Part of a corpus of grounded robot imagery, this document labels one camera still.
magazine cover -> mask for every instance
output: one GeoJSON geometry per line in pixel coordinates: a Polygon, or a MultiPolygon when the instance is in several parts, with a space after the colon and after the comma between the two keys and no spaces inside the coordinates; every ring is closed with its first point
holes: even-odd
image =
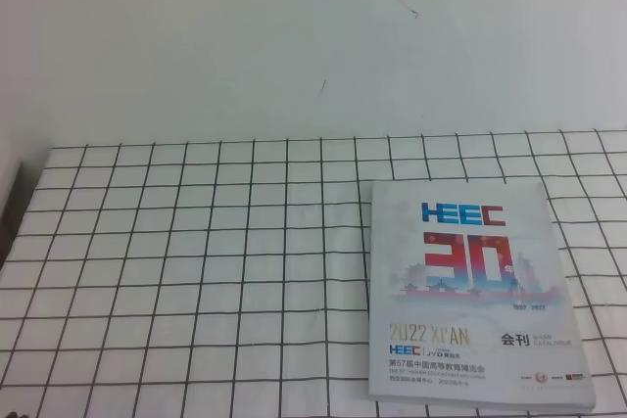
{"type": "Polygon", "coordinates": [[[541,184],[376,182],[370,284],[373,398],[594,407],[541,184]]]}

white surface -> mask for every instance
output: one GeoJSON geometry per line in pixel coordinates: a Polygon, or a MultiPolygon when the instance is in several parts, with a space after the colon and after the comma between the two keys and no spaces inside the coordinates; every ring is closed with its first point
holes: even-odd
{"type": "MultiPolygon", "coordinates": [[[[595,412],[627,413],[620,390],[627,244],[624,222],[616,222],[627,213],[627,132],[601,135],[606,155],[594,132],[565,136],[575,166],[560,134],[530,135],[542,177],[524,134],[494,143],[460,136],[463,160],[455,136],[427,137],[425,149],[420,138],[290,141],[288,165],[285,141],[257,142],[253,165],[251,143],[222,144],[219,166],[217,144],[188,145],[186,154],[185,145],[156,146],[152,158],[151,146],[121,147],[117,160],[117,147],[55,150],[48,161],[55,168],[42,175],[0,272],[0,416],[17,408],[31,418],[82,418],[89,401],[90,418],[128,418],[135,403],[136,418],[172,418],[186,396],[184,417],[211,410],[226,418],[234,389],[233,417],[276,417],[281,332],[283,417],[376,416],[366,398],[369,181],[429,174],[544,181],[561,222],[555,235],[594,376],[595,412]],[[143,193],[129,187],[144,178],[143,193]],[[286,222],[294,228],[283,230],[286,222]],[[282,306],[291,311],[281,315],[282,306]]],[[[378,405],[382,417],[425,411],[378,405]]]]}
{"type": "Polygon", "coordinates": [[[627,124],[624,0],[0,0],[0,11],[0,122],[21,153],[627,124]]]}

table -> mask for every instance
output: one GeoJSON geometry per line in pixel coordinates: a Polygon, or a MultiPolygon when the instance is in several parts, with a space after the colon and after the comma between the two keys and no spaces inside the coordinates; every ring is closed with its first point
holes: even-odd
{"type": "Polygon", "coordinates": [[[375,179],[543,183],[594,414],[627,414],[627,131],[588,130],[54,149],[0,274],[0,416],[516,415],[367,399],[375,179]]]}

pagoda illustration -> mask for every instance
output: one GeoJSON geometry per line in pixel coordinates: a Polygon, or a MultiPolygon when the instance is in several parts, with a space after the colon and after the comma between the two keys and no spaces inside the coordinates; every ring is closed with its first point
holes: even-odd
{"type": "Polygon", "coordinates": [[[440,280],[438,284],[427,286],[427,288],[429,288],[429,291],[436,291],[439,293],[454,293],[458,289],[443,283],[442,280],[440,280]]]}

grid pattern tablecloth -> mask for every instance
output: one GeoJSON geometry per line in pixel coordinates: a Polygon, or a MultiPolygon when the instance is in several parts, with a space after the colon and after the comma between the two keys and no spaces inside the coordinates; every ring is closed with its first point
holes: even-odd
{"type": "Polygon", "coordinates": [[[366,396],[371,181],[484,178],[544,184],[595,414],[627,414],[627,131],[586,131],[55,149],[0,274],[0,416],[506,415],[366,396]]]}

